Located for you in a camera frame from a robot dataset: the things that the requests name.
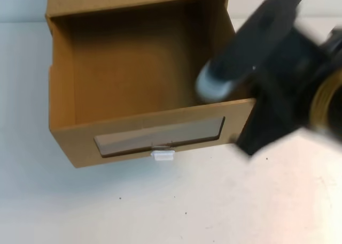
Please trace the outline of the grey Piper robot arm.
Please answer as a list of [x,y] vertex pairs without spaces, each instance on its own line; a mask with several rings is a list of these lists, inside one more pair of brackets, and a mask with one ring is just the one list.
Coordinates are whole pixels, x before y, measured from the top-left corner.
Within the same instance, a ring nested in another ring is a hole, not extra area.
[[302,127],[341,142],[341,29],[322,45],[292,29],[252,80],[255,105],[235,142],[244,153]]

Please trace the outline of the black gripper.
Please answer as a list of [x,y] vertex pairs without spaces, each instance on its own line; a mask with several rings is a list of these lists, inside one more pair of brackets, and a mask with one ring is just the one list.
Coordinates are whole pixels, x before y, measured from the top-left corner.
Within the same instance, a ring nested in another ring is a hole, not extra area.
[[293,28],[252,77],[255,105],[236,140],[252,156],[304,127],[341,140],[341,29],[318,45]]

